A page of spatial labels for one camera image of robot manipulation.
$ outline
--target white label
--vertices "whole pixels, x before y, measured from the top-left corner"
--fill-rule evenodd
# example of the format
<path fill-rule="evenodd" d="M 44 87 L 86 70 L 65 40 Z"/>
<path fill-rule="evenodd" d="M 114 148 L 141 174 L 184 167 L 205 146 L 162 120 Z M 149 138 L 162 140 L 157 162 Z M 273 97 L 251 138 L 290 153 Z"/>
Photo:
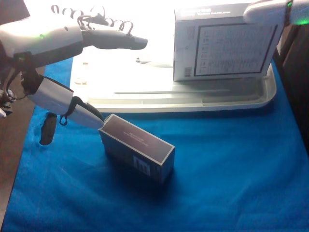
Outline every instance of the white label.
<path fill-rule="evenodd" d="M 195 75 L 259 73 L 274 28 L 255 25 L 201 27 Z"/>
<path fill-rule="evenodd" d="M 133 156 L 134 167 L 150 176 L 150 166 L 146 162 L 140 160 L 139 158 Z"/>

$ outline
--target black rubber pad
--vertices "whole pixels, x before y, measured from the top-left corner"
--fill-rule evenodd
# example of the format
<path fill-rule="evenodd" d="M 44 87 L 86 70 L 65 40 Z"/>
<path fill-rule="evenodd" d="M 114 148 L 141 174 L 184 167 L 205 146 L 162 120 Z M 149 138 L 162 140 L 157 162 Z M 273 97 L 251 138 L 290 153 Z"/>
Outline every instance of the black rubber pad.
<path fill-rule="evenodd" d="M 53 113 L 48 113 L 41 129 L 41 145 L 49 145 L 52 142 L 55 134 L 56 124 L 57 115 Z"/>

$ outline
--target black cable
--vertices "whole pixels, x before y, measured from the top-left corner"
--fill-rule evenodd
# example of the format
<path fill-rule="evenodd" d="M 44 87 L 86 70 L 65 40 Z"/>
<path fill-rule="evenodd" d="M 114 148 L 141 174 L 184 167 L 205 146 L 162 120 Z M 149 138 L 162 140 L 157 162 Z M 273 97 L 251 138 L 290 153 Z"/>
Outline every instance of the black cable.
<path fill-rule="evenodd" d="M 12 101 L 22 100 L 22 99 L 24 99 L 24 98 L 28 95 L 28 94 L 25 94 L 25 95 L 24 95 L 23 97 L 21 97 L 21 98 L 15 98 L 15 97 L 13 97 L 13 96 L 9 93 L 9 87 L 10 87 L 12 81 L 17 77 L 17 75 L 18 75 L 19 73 L 20 73 L 19 70 L 15 70 L 14 73 L 12 74 L 12 76 L 10 77 L 10 79 L 9 79 L 9 81 L 8 81 L 8 84 L 6 85 L 6 91 L 5 91 L 6 96 L 7 96 L 10 100 L 12 100 Z"/>

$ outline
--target cardboard box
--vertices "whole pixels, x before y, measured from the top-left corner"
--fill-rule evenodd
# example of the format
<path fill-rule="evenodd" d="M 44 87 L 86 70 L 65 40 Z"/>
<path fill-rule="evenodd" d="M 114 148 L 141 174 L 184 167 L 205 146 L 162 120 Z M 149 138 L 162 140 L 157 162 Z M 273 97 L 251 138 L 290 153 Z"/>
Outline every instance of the cardboard box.
<path fill-rule="evenodd" d="M 246 24 L 250 2 L 229 2 L 175 9 L 174 81 L 266 75 L 283 25 Z"/>
<path fill-rule="evenodd" d="M 106 153 L 163 183 L 174 167 L 175 146 L 112 114 L 99 129 Z"/>

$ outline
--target blue tablecloth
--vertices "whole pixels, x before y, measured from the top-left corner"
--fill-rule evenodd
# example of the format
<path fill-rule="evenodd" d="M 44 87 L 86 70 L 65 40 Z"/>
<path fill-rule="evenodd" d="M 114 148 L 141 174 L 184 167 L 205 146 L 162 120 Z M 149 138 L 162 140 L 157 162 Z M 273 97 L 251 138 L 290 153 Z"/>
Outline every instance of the blue tablecloth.
<path fill-rule="evenodd" d="M 45 75 L 69 84 L 72 59 Z M 176 146 L 163 186 L 106 157 L 96 130 L 57 125 L 39 144 L 36 107 L 3 231 L 309 230 L 308 157 L 278 93 L 257 110 L 119 114 Z"/>

